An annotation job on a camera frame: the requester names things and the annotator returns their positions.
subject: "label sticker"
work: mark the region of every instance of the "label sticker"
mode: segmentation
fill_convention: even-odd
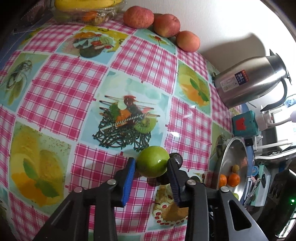
[[[232,78],[228,80],[221,81],[221,87],[224,92],[227,92],[229,90],[232,90],[242,84],[245,84],[249,81],[249,78],[243,69],[242,71],[236,73]]]

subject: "stainless steel bowl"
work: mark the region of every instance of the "stainless steel bowl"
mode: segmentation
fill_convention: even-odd
[[[218,189],[220,175],[224,174],[228,177],[231,174],[232,166],[235,164],[239,166],[237,174],[240,177],[240,184],[234,188],[230,187],[228,184],[226,186],[229,187],[231,192],[237,193],[240,200],[243,196],[244,187],[247,182],[248,162],[246,147],[238,137],[232,138],[227,144],[224,153],[218,157],[211,188]]]

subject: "clear plastic container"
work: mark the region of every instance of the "clear plastic container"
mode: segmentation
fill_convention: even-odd
[[[71,9],[61,11],[54,7],[52,8],[52,12],[57,23],[82,23],[98,26],[101,23],[113,19],[115,15],[121,12],[125,4],[126,0],[123,0],[111,7],[87,10]]]

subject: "kettle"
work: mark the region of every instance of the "kettle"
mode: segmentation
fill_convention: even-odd
[[[221,72],[214,77],[214,84],[223,103],[232,108],[267,94],[281,81],[284,96],[261,110],[267,111],[286,100],[287,84],[284,78],[288,78],[292,84],[281,57],[270,50],[270,56],[248,58]]]

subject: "kiwi slice print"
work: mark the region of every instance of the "kiwi slice print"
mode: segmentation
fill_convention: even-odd
[[[137,122],[133,127],[140,133],[147,134],[152,131],[156,125],[156,118],[145,117]]]

